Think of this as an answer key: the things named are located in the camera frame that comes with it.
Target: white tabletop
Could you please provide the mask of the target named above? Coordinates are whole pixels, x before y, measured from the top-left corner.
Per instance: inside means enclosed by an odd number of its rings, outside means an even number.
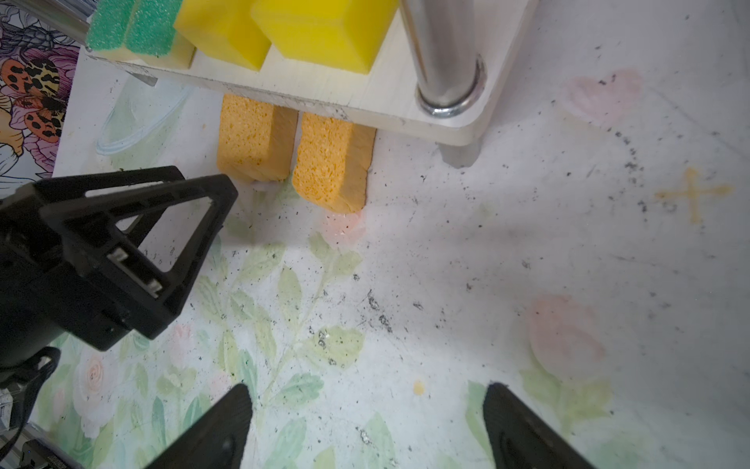
[[[237,183],[182,315],[104,355],[68,339],[36,421],[134,467],[245,380],[243,467],[491,467],[477,409],[499,381],[600,468],[745,467],[749,23],[740,0],[541,2],[473,167],[380,131],[343,222]],[[208,90],[162,146],[96,155],[127,78],[80,59],[55,176],[215,173]]]

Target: butterfly illustration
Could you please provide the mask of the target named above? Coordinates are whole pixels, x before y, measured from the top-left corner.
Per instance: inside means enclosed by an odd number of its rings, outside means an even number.
[[[18,113],[13,119],[23,118],[32,134],[45,142],[57,143],[62,135],[66,103],[58,96],[60,76],[55,64],[42,58],[25,64],[7,59],[0,66],[0,79],[12,90],[9,96]]]

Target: pink heart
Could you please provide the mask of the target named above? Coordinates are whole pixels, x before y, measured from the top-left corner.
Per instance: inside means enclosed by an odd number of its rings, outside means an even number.
[[[591,125],[616,124],[641,97],[644,79],[634,69],[615,70],[607,78],[575,77],[565,84],[562,105]]]

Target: yellow sponge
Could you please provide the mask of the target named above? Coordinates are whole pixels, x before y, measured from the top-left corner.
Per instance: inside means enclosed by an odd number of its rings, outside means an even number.
[[[271,41],[250,18],[254,0],[183,0],[175,29],[208,57],[258,71]]]
[[[398,0],[258,0],[252,15],[288,59],[370,73]]]
[[[374,144],[374,128],[304,113],[294,189],[332,212],[362,210]]]
[[[224,95],[217,166],[228,176],[258,181],[289,177],[298,112]]]

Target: metal tube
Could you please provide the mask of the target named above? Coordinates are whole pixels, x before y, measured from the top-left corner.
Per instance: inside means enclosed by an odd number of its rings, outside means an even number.
[[[81,12],[73,11],[55,0],[11,0],[11,3],[28,11],[69,38],[81,44],[86,42],[89,24]]]
[[[436,108],[460,103],[478,75],[473,0],[400,0],[419,91]]]

